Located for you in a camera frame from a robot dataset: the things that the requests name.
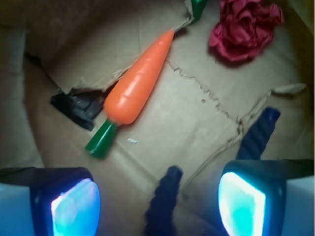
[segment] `toy carrot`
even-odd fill
[[[163,34],[109,93],[104,102],[107,121],[86,146],[92,156],[104,157],[114,141],[117,127],[130,124],[138,117],[157,81],[173,37],[173,30]]]

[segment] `led light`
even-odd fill
[[[98,186],[86,178],[51,202],[54,236],[95,235],[100,216]]]
[[[231,236],[261,236],[266,196],[233,172],[225,173],[219,184],[219,209]]]

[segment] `black plastic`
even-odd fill
[[[150,202],[150,208],[145,214],[147,225],[144,233],[146,236],[174,236],[176,234],[173,225],[173,210],[176,206],[182,175],[182,171],[177,166],[171,166],[160,180],[155,196]]]
[[[280,111],[271,107],[267,107],[263,111],[244,136],[236,159],[260,160],[260,156],[266,149],[270,136],[275,130],[276,121],[280,114]]]
[[[6,168],[0,170],[0,182],[28,186],[31,193],[31,210],[37,236],[53,236],[51,202],[80,180],[90,178],[85,168],[37,169]]]
[[[279,236],[284,221],[286,181],[314,175],[314,160],[234,160],[223,174],[234,172],[266,194],[263,236]]]

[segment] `torn cardboard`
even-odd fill
[[[179,234],[221,235],[212,217],[218,213],[218,178],[267,105],[280,109],[282,116],[263,158],[314,156],[308,91],[304,85],[278,88],[304,82],[289,29],[278,28],[274,42],[254,61],[227,64],[207,48],[219,13],[220,3],[208,1],[201,20],[174,39],[147,105],[134,124],[121,128],[105,160],[89,157],[84,146],[106,115],[100,114],[95,129],[87,132],[47,106],[51,90],[37,89],[36,80],[30,86],[29,101],[34,102],[28,110],[45,166],[87,167],[101,188],[98,235],[141,234],[157,181],[173,164],[184,170],[175,209]],[[88,17],[86,28],[69,37],[44,68],[64,92],[72,87],[105,88],[159,35],[187,18],[180,0],[110,1],[100,15]],[[279,91],[301,93],[274,96]],[[128,138],[138,143],[132,145]]]

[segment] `crumpled red fabric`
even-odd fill
[[[284,23],[275,4],[261,0],[221,0],[220,22],[211,31],[209,46],[230,61],[255,58],[272,41],[273,29]]]

